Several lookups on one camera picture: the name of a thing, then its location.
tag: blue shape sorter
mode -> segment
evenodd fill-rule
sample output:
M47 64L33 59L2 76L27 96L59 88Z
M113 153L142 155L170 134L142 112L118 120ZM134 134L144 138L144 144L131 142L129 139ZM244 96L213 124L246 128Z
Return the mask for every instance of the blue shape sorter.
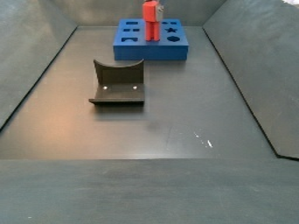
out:
M113 42L114 60L186 60L188 47L178 19L161 21L160 41L145 41L142 19L119 19Z

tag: star-shaped hole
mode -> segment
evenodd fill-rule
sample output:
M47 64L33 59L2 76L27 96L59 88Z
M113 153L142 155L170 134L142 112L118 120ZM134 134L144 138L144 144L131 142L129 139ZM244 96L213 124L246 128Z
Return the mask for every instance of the star-shaped hole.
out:
M176 29L173 29L173 28L169 28L169 29L165 29L166 30L166 32L176 32L177 30Z

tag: dark gray surface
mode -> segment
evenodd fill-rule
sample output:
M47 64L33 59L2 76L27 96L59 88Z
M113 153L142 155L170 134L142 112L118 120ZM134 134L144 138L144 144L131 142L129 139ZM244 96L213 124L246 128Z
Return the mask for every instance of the dark gray surface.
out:
M228 0L204 30L278 155L299 158L299 10Z
M299 164L292 161L18 160L0 161L0 171L2 224L299 220Z
M49 1L0 1L0 128L74 28Z
M186 61L144 63L144 106L94 107L115 28L79 27L0 134L0 158L273 158L200 27Z
M140 18L142 0L50 0L78 25L117 25L119 18ZM184 25L202 25L226 0L165 1L164 17Z
M97 73L97 93L93 104L144 103L144 61L127 66L109 66L93 60Z

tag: black curved holder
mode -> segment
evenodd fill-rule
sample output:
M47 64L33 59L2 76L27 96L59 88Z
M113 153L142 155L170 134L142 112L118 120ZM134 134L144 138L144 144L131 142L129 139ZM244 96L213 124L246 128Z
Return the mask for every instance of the black curved holder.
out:
M107 66L93 60L97 73L97 93L93 104L144 103L144 61L130 66Z

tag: shape hole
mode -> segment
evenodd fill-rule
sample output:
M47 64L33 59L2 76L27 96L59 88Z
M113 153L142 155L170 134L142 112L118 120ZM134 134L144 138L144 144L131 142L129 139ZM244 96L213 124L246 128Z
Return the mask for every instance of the shape hole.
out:
M137 38L121 38L121 42L135 42Z
M173 29L173 28L169 28L169 29L165 29L166 30L166 32L176 32L177 31L177 29Z
M125 22L126 25L137 25L137 22Z
M169 41L172 41L172 42L176 42L176 41L180 40L180 38L177 38L177 37L174 37L174 36L170 36L170 37L168 37L166 39L168 39Z

